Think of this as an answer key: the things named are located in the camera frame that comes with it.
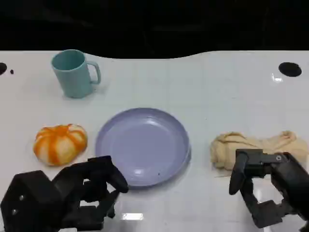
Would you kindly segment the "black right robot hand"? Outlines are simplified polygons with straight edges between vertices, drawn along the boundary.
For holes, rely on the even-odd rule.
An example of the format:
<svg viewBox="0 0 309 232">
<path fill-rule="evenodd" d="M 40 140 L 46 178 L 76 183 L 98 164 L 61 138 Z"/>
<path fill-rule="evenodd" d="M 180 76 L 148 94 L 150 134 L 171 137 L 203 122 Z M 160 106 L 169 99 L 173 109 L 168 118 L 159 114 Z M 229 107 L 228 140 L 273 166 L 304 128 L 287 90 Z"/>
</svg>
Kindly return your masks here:
<svg viewBox="0 0 309 232">
<path fill-rule="evenodd" d="M 271 176 L 272 185 L 283 200 L 258 202 L 253 194 L 253 178 Z M 240 192 L 258 228 L 282 222 L 286 215 L 299 215 L 309 220 L 309 174 L 288 152 L 264 153 L 261 149 L 237 149 L 232 169 L 229 194 Z"/>
</svg>

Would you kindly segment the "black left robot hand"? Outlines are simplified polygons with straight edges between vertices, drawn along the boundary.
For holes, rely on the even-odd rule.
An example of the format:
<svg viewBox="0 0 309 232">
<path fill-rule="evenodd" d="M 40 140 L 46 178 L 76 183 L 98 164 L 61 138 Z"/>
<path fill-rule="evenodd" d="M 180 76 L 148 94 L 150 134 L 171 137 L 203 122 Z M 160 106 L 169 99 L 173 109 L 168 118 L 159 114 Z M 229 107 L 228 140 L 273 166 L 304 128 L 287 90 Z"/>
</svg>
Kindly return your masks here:
<svg viewBox="0 0 309 232">
<path fill-rule="evenodd" d="M 114 205 L 128 183 L 110 156 L 90 158 L 62 169 L 52 180 L 62 199 L 60 228 L 100 231 L 106 217 L 114 218 Z"/>
</svg>

